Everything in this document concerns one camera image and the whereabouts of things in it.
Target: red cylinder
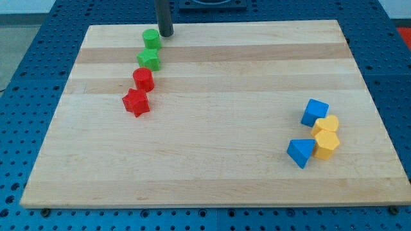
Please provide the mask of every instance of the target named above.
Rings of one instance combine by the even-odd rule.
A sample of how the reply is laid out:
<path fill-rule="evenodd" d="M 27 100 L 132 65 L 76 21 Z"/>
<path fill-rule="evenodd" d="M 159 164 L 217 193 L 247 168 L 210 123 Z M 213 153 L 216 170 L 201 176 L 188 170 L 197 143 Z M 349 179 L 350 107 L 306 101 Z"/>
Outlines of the red cylinder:
<path fill-rule="evenodd" d="M 153 74 L 149 68 L 140 67 L 133 72 L 133 79 L 137 89 L 149 92 L 154 89 Z"/>

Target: blue block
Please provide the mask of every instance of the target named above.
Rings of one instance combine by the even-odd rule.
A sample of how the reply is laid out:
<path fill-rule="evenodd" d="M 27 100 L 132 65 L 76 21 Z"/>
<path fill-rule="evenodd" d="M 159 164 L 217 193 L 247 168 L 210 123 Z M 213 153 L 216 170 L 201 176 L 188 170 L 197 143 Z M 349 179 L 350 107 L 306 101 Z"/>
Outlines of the blue block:
<path fill-rule="evenodd" d="M 294 139 L 290 141 L 287 153 L 303 169 L 311 156 L 314 145 L 314 139 Z"/>
<path fill-rule="evenodd" d="M 315 121 L 318 118 L 325 118 L 328 111 L 328 104 L 310 99 L 304 115 L 302 116 L 301 123 L 307 126 L 314 126 Z"/>

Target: yellow block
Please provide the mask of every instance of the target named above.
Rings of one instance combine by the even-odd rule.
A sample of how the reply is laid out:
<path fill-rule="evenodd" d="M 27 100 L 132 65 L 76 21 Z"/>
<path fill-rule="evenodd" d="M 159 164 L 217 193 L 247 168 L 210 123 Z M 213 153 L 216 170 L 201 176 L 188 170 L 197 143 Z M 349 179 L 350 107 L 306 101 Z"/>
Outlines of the yellow block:
<path fill-rule="evenodd" d="M 318 118 L 314 123 L 313 129 L 311 129 L 311 135 L 315 136 L 321 130 L 336 132 L 339 125 L 340 122 L 338 121 L 338 117 L 335 115 L 329 115 L 325 118 Z"/>
<path fill-rule="evenodd" d="M 335 132 L 321 130 L 314 136 L 314 138 L 315 146 L 313 155 L 315 158 L 322 160 L 328 160 L 335 149 L 340 145 L 340 140 Z"/>

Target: wood grain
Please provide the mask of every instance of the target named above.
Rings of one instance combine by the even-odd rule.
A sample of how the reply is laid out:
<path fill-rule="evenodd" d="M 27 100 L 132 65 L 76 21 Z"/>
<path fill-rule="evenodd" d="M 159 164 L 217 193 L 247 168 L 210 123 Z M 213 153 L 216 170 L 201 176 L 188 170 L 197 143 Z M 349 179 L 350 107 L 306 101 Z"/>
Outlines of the wood grain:
<path fill-rule="evenodd" d="M 177 24 L 151 112 L 134 86 L 155 25 L 91 26 L 21 204 L 27 208 L 317 207 L 411 203 L 411 185 L 336 21 Z M 286 154 L 310 98 L 341 146 L 305 169 Z"/>

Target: blue pegboard table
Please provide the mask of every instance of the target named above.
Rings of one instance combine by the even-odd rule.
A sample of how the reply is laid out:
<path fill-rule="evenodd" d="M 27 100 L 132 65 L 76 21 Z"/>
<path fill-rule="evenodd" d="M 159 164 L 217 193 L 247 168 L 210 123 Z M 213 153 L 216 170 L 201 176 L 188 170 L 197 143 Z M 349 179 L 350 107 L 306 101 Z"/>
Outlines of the blue pegboard table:
<path fill-rule="evenodd" d="M 337 19 L 411 177 L 411 54 L 377 0 L 250 0 L 174 22 Z M 0 230 L 411 230 L 411 206 L 293 209 L 26 210 L 42 140 L 92 24 L 155 23 L 150 1 L 57 0 L 0 99 Z"/>

